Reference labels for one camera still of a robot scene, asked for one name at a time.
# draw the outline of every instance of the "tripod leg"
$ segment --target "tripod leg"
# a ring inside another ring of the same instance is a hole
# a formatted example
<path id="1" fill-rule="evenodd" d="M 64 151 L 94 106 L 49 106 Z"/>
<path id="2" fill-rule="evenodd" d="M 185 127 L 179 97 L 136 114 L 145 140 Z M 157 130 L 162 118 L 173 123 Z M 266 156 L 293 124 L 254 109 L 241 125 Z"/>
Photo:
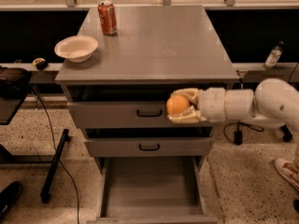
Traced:
<path id="1" fill-rule="evenodd" d="M 53 161 L 52 161 L 52 164 L 50 166 L 50 169 L 49 169 L 48 176 L 46 178 L 44 187 L 43 187 L 43 189 L 41 191 L 41 194 L 40 194 L 41 200 L 42 200 L 43 203 L 48 203 L 49 200 L 50 200 L 50 194 L 49 194 L 50 186 L 51 186 L 51 183 L 52 183 L 53 178 L 55 176 L 55 172 L 56 172 L 56 169 L 57 169 L 58 162 L 59 162 L 60 157 L 61 157 L 61 155 L 63 153 L 63 150 L 64 150 L 64 143 L 67 142 L 67 141 L 69 141 L 68 130 L 64 129 L 62 137 L 61 137 L 60 142 L 59 142 L 59 145 L 57 147 L 56 153 L 53 157 Z"/>

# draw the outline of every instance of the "red soda can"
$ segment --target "red soda can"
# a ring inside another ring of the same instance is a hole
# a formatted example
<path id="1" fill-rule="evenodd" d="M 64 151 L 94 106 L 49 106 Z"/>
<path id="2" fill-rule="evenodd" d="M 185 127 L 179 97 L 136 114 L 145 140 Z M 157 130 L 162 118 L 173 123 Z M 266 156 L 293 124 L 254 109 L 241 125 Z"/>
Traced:
<path id="1" fill-rule="evenodd" d="M 116 17 L 114 6 L 110 1 L 101 2 L 98 6 L 104 35 L 113 35 L 117 32 Z"/>

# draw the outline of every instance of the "cord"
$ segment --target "cord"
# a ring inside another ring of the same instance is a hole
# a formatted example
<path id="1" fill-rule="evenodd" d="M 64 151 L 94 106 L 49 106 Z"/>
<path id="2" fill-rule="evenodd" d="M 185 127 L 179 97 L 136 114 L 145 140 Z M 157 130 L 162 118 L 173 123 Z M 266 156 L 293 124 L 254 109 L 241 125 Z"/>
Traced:
<path id="1" fill-rule="evenodd" d="M 293 68 L 293 70 L 292 70 L 292 72 L 291 72 L 291 74 L 290 74 L 290 76 L 289 76 L 288 83 L 290 83 L 290 81 L 291 81 L 291 77 L 292 77 L 292 74 L 293 74 L 293 73 L 294 73 L 294 71 L 296 70 L 296 68 L 297 68 L 298 64 L 299 64 L 299 63 L 297 63 L 297 65 L 295 66 L 295 68 Z"/>
<path id="2" fill-rule="evenodd" d="M 53 145 L 54 145 L 54 149 L 55 151 L 57 151 L 57 147 L 56 147 L 56 142 L 55 142 L 55 137 L 54 137 L 54 130 L 53 130 L 53 127 L 52 127 L 52 123 L 50 121 L 50 115 L 48 113 L 48 110 L 43 102 L 43 100 L 41 99 L 41 97 L 39 96 L 38 92 L 35 91 L 35 88 L 33 88 L 33 93 L 37 96 L 38 100 L 40 101 L 40 103 L 42 104 L 45 112 L 46 112 L 46 115 L 48 117 L 48 121 L 49 121 L 49 124 L 50 124 L 50 130 L 51 130 L 51 136 L 52 136 L 52 142 L 53 142 Z M 61 160 L 59 160 L 59 163 L 63 166 L 65 172 L 68 174 L 68 176 L 71 178 L 72 182 L 73 182 L 73 185 L 74 185 L 74 188 L 75 188 L 75 191 L 76 191 L 76 196 L 77 196 L 77 223 L 79 224 L 79 219 L 78 219 L 78 213 L 79 213 L 79 197 L 78 197 L 78 189 L 77 189 L 77 185 L 76 185 L 76 182 L 73 178 L 73 176 L 67 171 L 67 169 L 65 168 L 63 162 Z"/>
<path id="3" fill-rule="evenodd" d="M 237 125 L 237 131 L 239 131 L 240 126 L 244 126 L 244 127 L 250 128 L 250 129 L 252 129 L 253 131 L 256 131 L 256 132 L 263 132 L 263 127 L 260 127 L 260 126 L 257 126 L 257 125 L 250 125 L 250 124 L 243 123 L 243 122 L 229 123 L 229 124 L 225 125 L 225 127 L 223 128 L 223 134 L 224 134 L 225 138 L 228 141 L 230 141 L 232 144 L 235 144 L 235 145 L 240 145 L 240 144 L 237 144 L 235 141 L 230 139 L 229 136 L 226 133 L 227 127 L 232 126 L 232 125 Z"/>

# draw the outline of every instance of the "shoe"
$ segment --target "shoe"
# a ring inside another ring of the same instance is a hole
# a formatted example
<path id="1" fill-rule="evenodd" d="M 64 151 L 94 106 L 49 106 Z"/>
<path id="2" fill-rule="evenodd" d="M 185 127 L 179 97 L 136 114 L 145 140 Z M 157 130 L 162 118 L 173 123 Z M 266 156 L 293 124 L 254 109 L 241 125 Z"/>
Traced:
<path id="1" fill-rule="evenodd" d="M 274 166 L 278 173 L 299 191 L 299 170 L 294 164 L 283 159 L 275 159 Z"/>
<path id="2" fill-rule="evenodd" d="M 19 181 L 9 184 L 0 192 L 0 220 L 8 213 L 11 206 L 18 201 L 22 191 L 22 183 Z"/>

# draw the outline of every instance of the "bottle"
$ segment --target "bottle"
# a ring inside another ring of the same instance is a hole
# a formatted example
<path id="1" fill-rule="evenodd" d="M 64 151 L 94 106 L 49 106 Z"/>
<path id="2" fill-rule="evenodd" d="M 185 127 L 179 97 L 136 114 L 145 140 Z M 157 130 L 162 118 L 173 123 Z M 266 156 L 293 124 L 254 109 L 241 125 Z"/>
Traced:
<path id="1" fill-rule="evenodd" d="M 284 45 L 284 42 L 279 41 L 278 45 L 276 45 L 272 48 L 267 60 L 264 63 L 265 68 L 273 68 L 274 66 L 276 66 L 278 59 L 282 54 L 283 45 Z"/>

